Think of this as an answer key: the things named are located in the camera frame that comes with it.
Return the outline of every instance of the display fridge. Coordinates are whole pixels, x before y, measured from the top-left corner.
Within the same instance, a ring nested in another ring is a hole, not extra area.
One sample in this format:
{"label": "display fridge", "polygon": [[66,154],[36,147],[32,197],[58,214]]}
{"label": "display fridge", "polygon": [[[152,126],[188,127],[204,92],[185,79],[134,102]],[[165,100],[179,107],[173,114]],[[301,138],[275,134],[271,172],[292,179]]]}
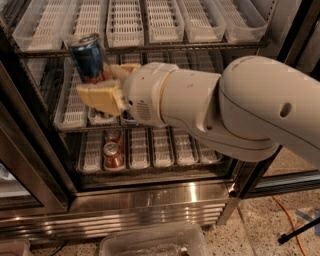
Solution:
{"label": "display fridge", "polygon": [[[311,64],[303,58],[316,42],[319,7],[319,0],[0,0],[0,239],[221,225],[247,197],[319,187],[311,168],[277,189],[292,176],[268,172],[281,148],[243,162],[175,127],[143,126],[127,112],[101,117],[80,100],[64,44],[98,33],[113,65],[222,73],[236,58],[261,55],[316,77],[319,55]],[[122,165],[110,168],[104,145],[115,138]]]}

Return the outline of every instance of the black stand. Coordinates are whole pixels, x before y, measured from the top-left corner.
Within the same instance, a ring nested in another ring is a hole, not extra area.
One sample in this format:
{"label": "black stand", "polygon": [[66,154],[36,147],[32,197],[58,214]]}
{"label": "black stand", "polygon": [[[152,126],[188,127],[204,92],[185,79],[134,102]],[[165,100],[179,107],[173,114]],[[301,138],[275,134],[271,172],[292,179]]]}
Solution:
{"label": "black stand", "polygon": [[279,238],[278,242],[279,242],[280,244],[284,244],[285,242],[289,241],[292,237],[295,237],[295,236],[299,235],[300,233],[308,230],[309,228],[314,227],[315,225],[317,225],[317,224],[319,224],[319,223],[320,223],[320,217],[317,218],[317,219],[315,219],[315,220],[313,220],[313,221],[311,221],[310,223],[302,226],[301,228],[293,231],[293,232],[290,233],[289,235],[286,235],[286,234],[282,235],[282,236]]}

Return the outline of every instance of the soda can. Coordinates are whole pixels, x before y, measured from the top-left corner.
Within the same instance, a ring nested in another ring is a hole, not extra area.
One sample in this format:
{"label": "soda can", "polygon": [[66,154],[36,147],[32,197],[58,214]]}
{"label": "soda can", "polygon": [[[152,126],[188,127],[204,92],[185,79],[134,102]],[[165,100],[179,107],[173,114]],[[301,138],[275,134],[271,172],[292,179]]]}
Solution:
{"label": "soda can", "polygon": [[124,154],[115,142],[108,142],[103,147],[104,168],[108,171],[124,169]]}
{"label": "soda can", "polygon": [[105,136],[105,142],[115,142],[120,147],[122,147],[123,141],[122,141],[122,132],[121,130],[108,130],[106,132]]}
{"label": "soda can", "polygon": [[68,48],[83,83],[96,84],[112,78],[98,34],[77,36],[68,42]]}

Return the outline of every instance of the clear plastic bin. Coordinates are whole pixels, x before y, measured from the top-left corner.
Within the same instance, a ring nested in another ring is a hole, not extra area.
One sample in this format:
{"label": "clear plastic bin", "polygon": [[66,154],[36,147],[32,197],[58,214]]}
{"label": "clear plastic bin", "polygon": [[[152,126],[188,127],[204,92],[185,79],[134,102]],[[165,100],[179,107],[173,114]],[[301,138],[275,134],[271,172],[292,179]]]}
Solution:
{"label": "clear plastic bin", "polygon": [[196,58],[193,52],[171,52],[170,62],[181,69],[196,70]]}
{"label": "clear plastic bin", "polygon": [[199,151],[200,162],[202,164],[214,164],[221,161],[222,155],[219,152],[216,152],[215,149],[210,148],[199,141],[197,141],[197,147]]}
{"label": "clear plastic bin", "polygon": [[267,23],[250,0],[215,1],[227,23],[225,37],[229,43],[261,40],[266,32]]}
{"label": "clear plastic bin", "polygon": [[106,16],[105,0],[72,0],[61,30],[63,41],[67,45],[74,35],[98,33],[103,42]]}
{"label": "clear plastic bin", "polygon": [[13,38],[22,51],[59,50],[69,0],[32,0]]}
{"label": "clear plastic bin", "polygon": [[148,134],[145,128],[129,131],[129,167],[145,169],[150,166]]}
{"label": "clear plastic bin", "polygon": [[195,53],[196,69],[203,72],[222,73],[223,61],[219,50],[197,51]]}
{"label": "clear plastic bin", "polygon": [[150,43],[181,42],[184,21],[175,0],[145,0]]}
{"label": "clear plastic bin", "polygon": [[193,165],[199,161],[195,140],[178,128],[172,128],[177,164],[181,166]]}
{"label": "clear plastic bin", "polygon": [[0,256],[32,256],[26,239],[0,241]]}
{"label": "clear plastic bin", "polygon": [[209,256],[201,227],[197,224],[165,224],[109,236],[100,243],[99,256],[180,255],[183,247],[190,256]]}
{"label": "clear plastic bin", "polygon": [[109,0],[106,33],[109,47],[143,46],[139,0]]}
{"label": "clear plastic bin", "polygon": [[190,43],[220,42],[226,23],[214,1],[177,0]]}
{"label": "clear plastic bin", "polygon": [[76,87],[82,84],[77,69],[69,58],[64,62],[64,81],[54,124],[60,130],[87,126],[88,107],[79,97]]}
{"label": "clear plastic bin", "polygon": [[27,60],[27,66],[29,68],[29,71],[38,86],[41,83],[41,79],[43,77],[43,72],[46,67],[46,64],[47,59],[43,58]]}
{"label": "clear plastic bin", "polygon": [[101,171],[103,131],[84,133],[81,141],[78,171],[91,174]]}
{"label": "clear plastic bin", "polygon": [[148,63],[161,62],[170,63],[169,54],[167,52],[151,52],[147,54]]}
{"label": "clear plastic bin", "polygon": [[153,165],[169,167],[174,163],[170,132],[168,128],[152,129]]}
{"label": "clear plastic bin", "polygon": [[0,12],[2,12],[3,8],[7,4],[8,0],[0,0]]}

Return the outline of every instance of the beverage can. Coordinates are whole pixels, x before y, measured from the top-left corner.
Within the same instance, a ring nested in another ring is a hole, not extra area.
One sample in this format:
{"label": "beverage can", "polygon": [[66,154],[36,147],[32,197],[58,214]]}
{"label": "beverage can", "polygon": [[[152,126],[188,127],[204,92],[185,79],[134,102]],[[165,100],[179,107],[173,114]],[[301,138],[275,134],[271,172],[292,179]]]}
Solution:
{"label": "beverage can", "polygon": [[83,83],[96,84],[112,78],[98,34],[78,36],[68,43],[68,48]]}

